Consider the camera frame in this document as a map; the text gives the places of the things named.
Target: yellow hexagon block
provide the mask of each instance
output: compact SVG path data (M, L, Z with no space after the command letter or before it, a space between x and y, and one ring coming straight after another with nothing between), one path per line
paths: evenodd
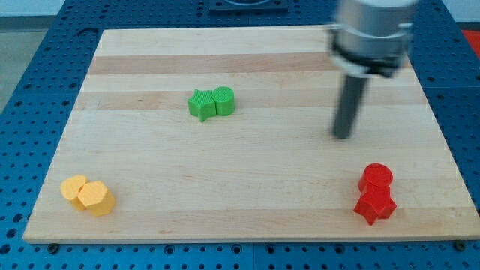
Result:
M115 205L115 198L102 181L83 185L78 199L95 217L108 215Z
M61 195L67 199L78 211L86 209L86 207L78 199L78 195L83 185L88 182L89 180L85 176L75 175L74 177L70 177L69 179L63 181L60 185Z

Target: blue pegboard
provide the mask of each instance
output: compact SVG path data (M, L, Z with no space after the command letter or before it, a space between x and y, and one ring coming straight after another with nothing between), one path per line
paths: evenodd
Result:
M208 1L67 0L0 115L0 269L480 269L480 241L63 244L50 254L21 239L104 29L324 24L336 4L209 14ZM414 23L410 61L478 208L480 61L440 0L421 0Z

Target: wooden board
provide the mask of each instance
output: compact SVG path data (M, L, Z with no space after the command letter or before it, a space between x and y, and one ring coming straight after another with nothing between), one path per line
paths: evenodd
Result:
M369 83L353 137L330 128L342 72L323 26L103 33L24 239L61 243L474 239L479 216L413 69ZM200 123L194 89L230 86L236 111ZM373 162L398 209L353 212ZM74 211L76 174L114 194Z

